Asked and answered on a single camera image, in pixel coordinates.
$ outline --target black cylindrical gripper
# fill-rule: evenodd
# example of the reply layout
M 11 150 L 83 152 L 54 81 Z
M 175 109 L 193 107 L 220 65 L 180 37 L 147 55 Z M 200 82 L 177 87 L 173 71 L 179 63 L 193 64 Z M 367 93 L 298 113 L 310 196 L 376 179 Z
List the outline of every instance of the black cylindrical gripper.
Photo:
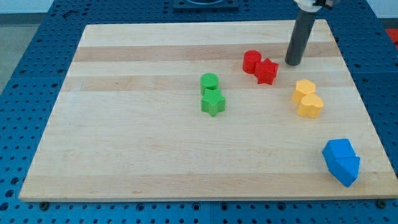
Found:
M 300 64 L 316 15 L 316 12 L 306 12 L 300 9 L 286 52 L 285 62 L 288 65 Z

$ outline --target yellow hexagon block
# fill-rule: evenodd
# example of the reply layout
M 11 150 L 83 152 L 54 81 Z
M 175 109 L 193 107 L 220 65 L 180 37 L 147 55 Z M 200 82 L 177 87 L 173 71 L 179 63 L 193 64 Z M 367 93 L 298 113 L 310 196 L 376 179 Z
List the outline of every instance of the yellow hexagon block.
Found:
M 298 106 L 297 114 L 303 117 L 317 118 L 321 114 L 323 100 L 316 94 L 305 95 Z
M 315 84 L 310 80 L 300 80 L 296 82 L 296 89 L 293 93 L 293 101 L 300 103 L 301 99 L 311 93 L 315 93 Z

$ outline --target wood grain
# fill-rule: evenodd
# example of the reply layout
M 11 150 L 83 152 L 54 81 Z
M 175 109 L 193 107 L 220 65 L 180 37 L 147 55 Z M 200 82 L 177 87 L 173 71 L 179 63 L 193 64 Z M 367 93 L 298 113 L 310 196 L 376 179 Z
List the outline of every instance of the wood grain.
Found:
M 28 202 L 389 198 L 398 181 L 323 20 L 302 64 L 283 61 L 293 21 L 87 26 L 19 197 Z M 258 48 L 274 85 L 242 69 Z M 226 110 L 200 111 L 200 76 Z M 318 119 L 296 114 L 297 80 L 317 84 Z M 327 170 L 327 140 L 349 138 L 358 180 Z

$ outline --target green star block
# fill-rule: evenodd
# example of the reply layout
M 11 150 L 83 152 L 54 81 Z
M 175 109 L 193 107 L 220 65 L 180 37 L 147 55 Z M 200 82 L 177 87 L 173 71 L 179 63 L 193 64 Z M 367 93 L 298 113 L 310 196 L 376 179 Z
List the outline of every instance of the green star block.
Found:
M 205 95 L 205 90 L 218 88 L 218 77 L 213 73 L 206 73 L 200 77 L 200 94 Z
M 205 95 L 201 99 L 201 110 L 216 116 L 218 112 L 225 110 L 225 98 L 220 89 L 205 90 Z

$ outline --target metal table surface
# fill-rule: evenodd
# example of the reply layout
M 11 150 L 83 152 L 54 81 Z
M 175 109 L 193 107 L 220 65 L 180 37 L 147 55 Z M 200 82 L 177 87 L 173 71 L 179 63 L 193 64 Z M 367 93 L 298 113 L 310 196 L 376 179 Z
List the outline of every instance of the metal table surface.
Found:
M 0 223 L 398 223 L 395 199 L 46 204 L 17 198 L 87 24 L 282 20 L 298 13 L 291 0 L 234 1 L 239 10 L 173 12 L 171 0 L 55 0 L 0 96 Z M 365 0 L 342 1 L 318 18 L 327 19 L 398 172 L 397 50 Z

